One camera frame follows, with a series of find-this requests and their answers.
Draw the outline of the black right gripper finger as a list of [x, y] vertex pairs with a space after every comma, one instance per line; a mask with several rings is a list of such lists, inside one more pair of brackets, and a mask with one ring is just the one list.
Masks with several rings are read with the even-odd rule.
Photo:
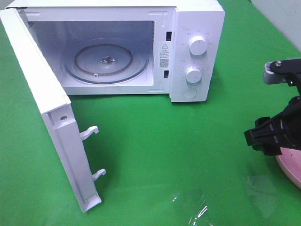
[[281, 145], [282, 119], [280, 117], [261, 117], [255, 121], [255, 127], [244, 132], [249, 146]]
[[267, 156], [282, 155], [281, 149], [277, 145], [253, 145], [256, 151], [262, 151]]

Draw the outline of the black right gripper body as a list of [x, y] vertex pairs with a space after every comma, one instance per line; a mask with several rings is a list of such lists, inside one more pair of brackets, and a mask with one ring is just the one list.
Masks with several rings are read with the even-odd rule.
[[293, 97], [289, 105], [276, 117], [273, 123], [274, 150], [281, 147], [301, 149], [301, 97]]

